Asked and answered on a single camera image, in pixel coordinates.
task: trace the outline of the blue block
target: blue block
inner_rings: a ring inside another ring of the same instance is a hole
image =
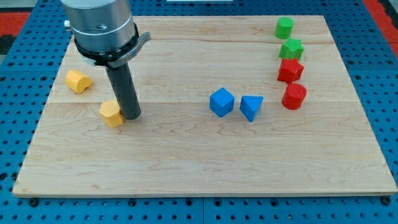
[[[259,113],[263,99],[262,96],[242,96],[239,109],[250,122],[253,122]]]
[[[234,109],[235,97],[226,89],[220,88],[210,96],[210,109],[220,118]]]

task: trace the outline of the wooden table surface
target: wooden table surface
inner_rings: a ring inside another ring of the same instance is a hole
[[[142,114],[111,129],[105,70],[70,44],[14,186],[18,197],[389,195],[396,184],[322,16],[292,16],[305,47],[303,106],[280,102],[279,16],[135,17],[152,40],[129,62]],[[71,69],[94,84],[74,94]],[[225,87],[234,111],[209,96]],[[263,95],[249,123],[242,95]]]

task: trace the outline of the blue metal surface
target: blue metal surface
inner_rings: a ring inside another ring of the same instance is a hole
[[[324,15],[386,161],[398,177],[398,61],[361,1],[131,1],[134,15]],[[398,223],[398,197],[15,198],[16,172],[70,40],[58,0],[39,0],[0,66],[0,223]]]

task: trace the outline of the yellow hexagonal block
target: yellow hexagonal block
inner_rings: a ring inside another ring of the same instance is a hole
[[[93,81],[81,71],[70,70],[65,78],[65,83],[76,93],[83,93],[85,89],[93,84]]]
[[[120,106],[116,100],[109,100],[101,104],[99,114],[106,125],[111,128],[117,127],[124,123],[124,116],[120,110]]]

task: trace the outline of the metal cylinder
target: metal cylinder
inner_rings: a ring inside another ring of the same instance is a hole
[[[118,68],[106,68],[114,95],[126,119],[136,119],[141,114],[136,89],[127,63]]]
[[[128,0],[61,0],[70,27],[85,50],[109,52],[127,44],[136,31]]]

